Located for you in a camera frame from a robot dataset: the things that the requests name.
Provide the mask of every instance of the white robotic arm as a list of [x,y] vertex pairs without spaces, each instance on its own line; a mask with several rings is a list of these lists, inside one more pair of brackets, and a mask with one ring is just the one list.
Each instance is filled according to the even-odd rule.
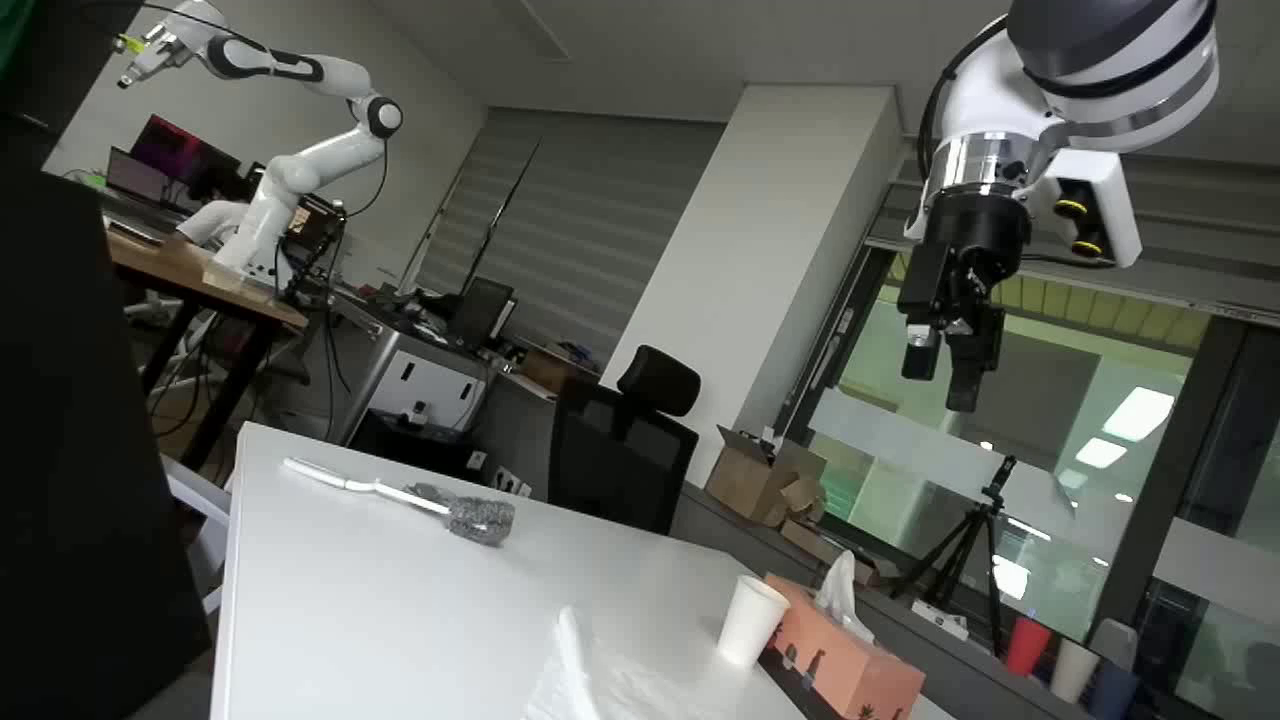
[[236,236],[214,256],[219,264],[252,279],[288,287],[293,273],[288,261],[278,256],[283,252],[279,240],[298,200],[380,158],[387,138],[403,120],[399,106],[374,90],[362,65],[264,47],[229,31],[223,14],[204,0],[182,3],[142,40],[143,47],[120,77],[122,88],[197,58],[224,79],[283,77],[321,95],[347,100],[356,127],[301,152],[271,159]]
[[[1116,152],[1178,132],[1217,88],[1215,0],[1014,0],[934,88],[918,146],[919,241],[899,293],[902,375],[933,379],[951,347],[947,407],[972,411],[997,368],[1004,313],[991,290],[1018,272],[1036,231],[1094,268],[1142,251]],[[932,111],[945,81],[942,140]]]

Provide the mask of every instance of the tripod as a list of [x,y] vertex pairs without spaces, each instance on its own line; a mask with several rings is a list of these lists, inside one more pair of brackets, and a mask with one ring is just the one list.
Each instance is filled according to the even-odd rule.
[[991,651],[996,657],[1000,657],[1005,648],[1001,641],[1000,588],[996,585],[996,565],[995,560],[992,560],[992,553],[996,552],[996,518],[1000,516],[1000,510],[1005,506],[1005,498],[1000,496],[1000,491],[1004,489],[1005,482],[1009,480],[1009,474],[1016,464],[1016,457],[1012,455],[1005,456],[1005,461],[1000,464],[1000,469],[991,478],[991,484],[982,488],[982,495],[989,497],[991,502],[975,502],[973,509],[965,512],[964,519],[947,533],[947,537],[933,546],[933,550],[925,553],[906,575],[902,575],[890,592],[890,597],[896,598],[908,588],[914,587],[915,582],[924,575],[924,571],[933,568],[933,564],[937,562],[947,546],[951,544],[951,541],[959,537],[960,542],[951,551],[951,555],[947,556],[947,561],[942,565],[942,569],[929,580],[929,585],[920,596],[920,600],[934,607],[946,609],[951,605],[951,596],[955,594],[956,585],[960,583],[960,574],[964,571],[965,562],[969,561],[969,553],[973,552],[973,544],[978,539],[978,533],[986,530],[987,621],[991,624]]

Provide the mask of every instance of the white cup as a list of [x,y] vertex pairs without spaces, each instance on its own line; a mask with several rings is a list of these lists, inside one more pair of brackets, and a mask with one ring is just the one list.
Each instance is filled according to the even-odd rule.
[[1066,702],[1080,700],[1084,685],[1088,684],[1093,669],[1098,665],[1098,656],[1062,638],[1062,644],[1057,648],[1057,665],[1053,666],[1053,679],[1050,682],[1050,692]]
[[733,665],[754,665],[787,607],[791,602],[763,580],[739,575],[716,646],[721,657]]

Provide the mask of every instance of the metal scrubber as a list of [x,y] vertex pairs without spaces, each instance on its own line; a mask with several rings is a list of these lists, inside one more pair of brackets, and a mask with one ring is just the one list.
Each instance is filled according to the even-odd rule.
[[297,457],[284,459],[284,466],[314,480],[352,492],[372,492],[412,505],[444,520],[451,533],[480,544],[498,546],[511,534],[516,506],[500,500],[460,497],[430,483],[415,483],[404,489],[374,482],[353,480],[339,473]]

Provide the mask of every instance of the chair backrest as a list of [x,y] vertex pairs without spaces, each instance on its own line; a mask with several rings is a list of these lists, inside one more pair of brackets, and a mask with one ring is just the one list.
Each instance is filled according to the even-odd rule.
[[0,717],[124,717],[211,644],[96,193],[0,174]]
[[552,505],[666,534],[698,433],[611,388],[566,380],[552,429]]

